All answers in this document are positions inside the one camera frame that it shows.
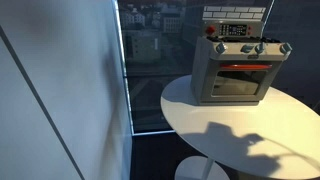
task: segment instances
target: table top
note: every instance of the table top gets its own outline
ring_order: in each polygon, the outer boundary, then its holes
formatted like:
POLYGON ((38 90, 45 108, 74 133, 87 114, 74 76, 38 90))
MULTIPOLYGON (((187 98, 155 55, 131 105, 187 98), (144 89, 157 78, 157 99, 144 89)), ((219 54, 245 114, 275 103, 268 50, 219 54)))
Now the table top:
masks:
POLYGON ((309 107, 272 87, 257 106, 197 106, 190 81, 184 76, 169 83, 161 108, 195 149, 261 177, 320 176, 320 117, 309 107))

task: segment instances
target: oven handle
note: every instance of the oven handle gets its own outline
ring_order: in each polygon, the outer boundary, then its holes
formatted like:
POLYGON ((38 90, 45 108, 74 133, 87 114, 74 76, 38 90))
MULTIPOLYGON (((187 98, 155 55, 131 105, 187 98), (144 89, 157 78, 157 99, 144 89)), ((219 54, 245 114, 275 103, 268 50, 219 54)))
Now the oven handle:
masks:
POLYGON ((272 65, 261 64, 220 64, 220 67, 228 70, 264 70, 272 68, 272 65))

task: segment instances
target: oven window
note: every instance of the oven window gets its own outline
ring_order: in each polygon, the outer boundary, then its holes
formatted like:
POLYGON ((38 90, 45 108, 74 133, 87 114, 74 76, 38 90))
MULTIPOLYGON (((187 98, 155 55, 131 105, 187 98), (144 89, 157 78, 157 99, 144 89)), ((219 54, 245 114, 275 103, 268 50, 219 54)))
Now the oven window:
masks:
POLYGON ((212 96, 255 95, 267 71, 219 71, 212 96))

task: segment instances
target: oven door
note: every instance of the oven door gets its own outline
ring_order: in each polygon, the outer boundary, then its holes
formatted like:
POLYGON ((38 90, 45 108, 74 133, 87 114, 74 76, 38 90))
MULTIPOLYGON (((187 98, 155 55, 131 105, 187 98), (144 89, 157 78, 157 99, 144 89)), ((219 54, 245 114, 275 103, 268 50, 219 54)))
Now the oven door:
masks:
POLYGON ((271 85, 282 61, 215 61, 207 68, 202 103, 258 102, 271 85))

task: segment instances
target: floor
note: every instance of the floor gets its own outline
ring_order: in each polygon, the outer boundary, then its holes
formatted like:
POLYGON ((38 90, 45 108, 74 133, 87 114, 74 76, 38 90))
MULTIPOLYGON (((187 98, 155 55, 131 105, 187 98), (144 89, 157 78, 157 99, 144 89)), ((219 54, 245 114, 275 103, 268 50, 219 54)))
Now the floor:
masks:
MULTIPOLYGON (((178 164, 194 155, 203 156, 175 133, 135 136, 132 147, 131 180, 173 180, 178 164)), ((230 180, 266 180, 219 165, 230 180)))

